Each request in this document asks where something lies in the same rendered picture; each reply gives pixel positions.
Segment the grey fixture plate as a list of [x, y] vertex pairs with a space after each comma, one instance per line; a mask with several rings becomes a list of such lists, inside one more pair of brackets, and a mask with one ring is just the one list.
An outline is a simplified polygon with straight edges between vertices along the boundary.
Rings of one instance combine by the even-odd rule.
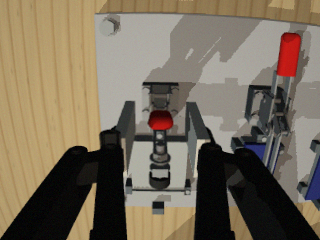
[[[118, 29], [103, 36], [105, 18]], [[273, 176], [293, 203], [307, 184], [320, 142], [320, 25], [291, 21], [192, 13], [95, 13], [95, 46], [101, 132], [117, 125], [125, 101], [136, 101], [136, 135], [152, 135], [142, 121], [143, 82], [179, 84], [178, 121], [167, 135], [185, 136], [186, 102], [196, 102], [205, 127], [222, 151], [233, 153], [231, 138], [252, 136], [245, 119], [249, 85], [272, 86], [281, 35], [301, 37], [292, 77], [288, 117], [291, 134], [281, 139]], [[276, 70], [277, 71], [277, 70]]]

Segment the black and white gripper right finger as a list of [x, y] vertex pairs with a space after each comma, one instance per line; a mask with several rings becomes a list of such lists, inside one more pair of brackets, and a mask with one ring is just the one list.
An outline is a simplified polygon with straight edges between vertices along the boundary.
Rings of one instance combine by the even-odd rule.
[[254, 151], [222, 151], [196, 102], [186, 102], [184, 132], [197, 177], [194, 240], [236, 240], [226, 185], [253, 240], [320, 240]]

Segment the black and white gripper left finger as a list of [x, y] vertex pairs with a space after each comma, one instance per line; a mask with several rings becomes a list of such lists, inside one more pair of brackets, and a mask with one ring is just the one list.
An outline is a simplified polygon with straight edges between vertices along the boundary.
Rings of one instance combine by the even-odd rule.
[[135, 101], [125, 101], [117, 125], [99, 134], [100, 152], [69, 148], [0, 240], [66, 240], [96, 181], [89, 240], [127, 240], [123, 176], [135, 132]]

